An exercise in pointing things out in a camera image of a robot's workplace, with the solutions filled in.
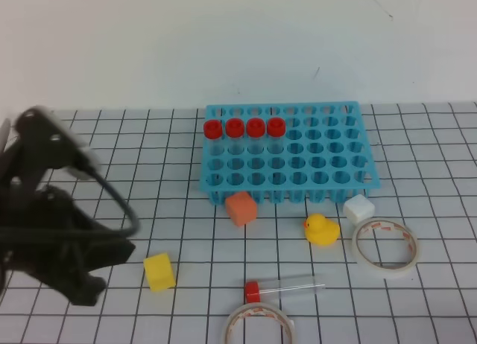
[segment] test tube rack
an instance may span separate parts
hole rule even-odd
[[[223,204],[236,192],[247,191],[257,203],[268,198],[281,203],[286,197],[300,203],[309,197],[319,203],[329,197],[343,203],[357,194],[367,196],[380,187],[380,181],[367,140],[359,103],[290,103],[211,105],[206,108],[206,121],[218,119],[225,127],[227,120],[273,117],[286,122],[283,152],[271,154],[264,139],[261,154],[247,151],[232,155],[224,136],[224,152],[212,156],[204,142],[200,189],[213,204]]]

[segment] yellow rubber duck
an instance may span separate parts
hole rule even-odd
[[[315,245],[328,246],[334,244],[340,235],[340,226],[322,214],[308,216],[305,223],[306,240]]]

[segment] white wall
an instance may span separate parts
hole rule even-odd
[[[0,107],[477,99],[476,5],[0,0]]]

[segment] orange foam cube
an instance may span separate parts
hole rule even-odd
[[[243,226],[256,219],[256,203],[246,191],[226,198],[225,209],[236,226]]]

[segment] white foam cube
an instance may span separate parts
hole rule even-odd
[[[361,194],[347,200],[343,205],[343,212],[353,225],[373,217],[375,210],[374,204]]]

